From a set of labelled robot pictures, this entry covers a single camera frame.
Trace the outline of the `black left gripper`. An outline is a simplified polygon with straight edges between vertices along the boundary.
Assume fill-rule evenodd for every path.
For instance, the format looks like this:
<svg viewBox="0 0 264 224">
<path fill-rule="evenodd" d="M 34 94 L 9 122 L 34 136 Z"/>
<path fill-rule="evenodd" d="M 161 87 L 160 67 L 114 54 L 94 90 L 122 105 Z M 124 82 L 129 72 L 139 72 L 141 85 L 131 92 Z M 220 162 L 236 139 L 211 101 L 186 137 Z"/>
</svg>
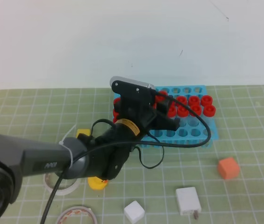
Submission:
<svg viewBox="0 0 264 224">
<path fill-rule="evenodd" d="M 112 91 L 121 98 L 117 119 L 128 119 L 144 130 L 177 131 L 180 127 L 180 118 L 167 117 L 173 102 L 172 95 L 159 96 L 154 89 L 123 81 L 113 83 Z"/>
</svg>

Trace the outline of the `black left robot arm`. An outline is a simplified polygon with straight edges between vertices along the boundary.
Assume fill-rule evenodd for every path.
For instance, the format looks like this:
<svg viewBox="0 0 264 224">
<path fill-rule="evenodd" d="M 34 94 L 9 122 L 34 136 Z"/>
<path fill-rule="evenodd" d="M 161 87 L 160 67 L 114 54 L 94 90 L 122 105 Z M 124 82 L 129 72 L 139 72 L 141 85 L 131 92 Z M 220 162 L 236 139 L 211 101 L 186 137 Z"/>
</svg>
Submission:
<svg viewBox="0 0 264 224">
<path fill-rule="evenodd" d="M 0 134 L 0 217 L 16 201 L 26 176 L 55 173 L 60 179 L 112 180 L 150 130 L 177 130 L 178 120 L 168 117 L 172 96 L 121 80 L 111 87 L 120 95 L 115 120 L 98 137 L 80 134 L 57 144 Z"/>
</svg>

